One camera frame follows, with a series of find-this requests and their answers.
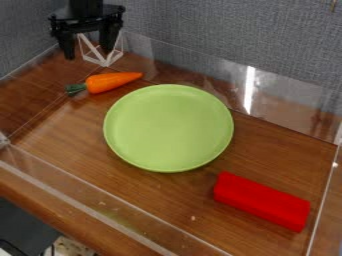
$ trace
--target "orange carrot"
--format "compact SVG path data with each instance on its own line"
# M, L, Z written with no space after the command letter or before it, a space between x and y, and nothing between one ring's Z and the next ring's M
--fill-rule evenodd
M107 73L90 76L84 84L67 85L66 90L70 96L87 89L90 93L102 93L135 81L143 76L139 72Z

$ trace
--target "gray wall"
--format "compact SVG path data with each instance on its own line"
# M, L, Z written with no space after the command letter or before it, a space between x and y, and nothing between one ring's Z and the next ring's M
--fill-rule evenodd
M126 28L332 89L342 83L342 5L329 0L107 0Z
M63 4L64 0L0 0L0 77L56 43L47 17Z

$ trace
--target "green plate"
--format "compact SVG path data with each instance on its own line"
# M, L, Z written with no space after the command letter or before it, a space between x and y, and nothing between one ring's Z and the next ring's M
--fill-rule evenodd
M230 111L207 92L155 85L127 94L104 119L107 143L130 164L182 172L214 160L234 131Z

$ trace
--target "wooden table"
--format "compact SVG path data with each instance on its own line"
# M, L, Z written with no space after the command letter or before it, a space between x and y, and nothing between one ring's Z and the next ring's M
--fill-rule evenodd
M64 85L83 81L87 75L126 70L145 71L146 76L102 95L86 92L75 98L64 95ZM210 83L213 93L219 94L219 98L226 97L226 103L237 110L233 111L234 139L223 154L198 170L167 175L150 173L125 163L108 149L102 133L103 118L111 105L131 91L182 81L193 81L191 85L198 87ZM3 81L0 130L10 135L16 148L233 255L305 255L337 147L246 115L234 90L222 88L234 89L234 85L130 53L111 68L98 68L82 60L68 62L60 53L54 53ZM279 109L291 104L267 94L258 97L277 101ZM298 109L306 114L317 111L300 105ZM275 112L277 108L269 110L265 119ZM340 118L330 114L325 114L325 118L328 128L322 126L316 134L332 141L332 127L338 126ZM291 125L298 128L294 130L308 131L313 122L302 120ZM0 159L8 159L7 154L6 150L0 151ZM302 233L213 200L217 174L223 170L310 200L312 213ZM75 205L4 169L0 169L0 193L102 255L157 254ZM320 252L330 255L330 249L322 247Z

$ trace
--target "red foam brick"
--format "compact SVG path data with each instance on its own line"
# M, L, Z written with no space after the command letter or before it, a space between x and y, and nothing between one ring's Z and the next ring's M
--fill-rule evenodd
M229 172L219 174L214 199L296 232L305 228L309 201Z

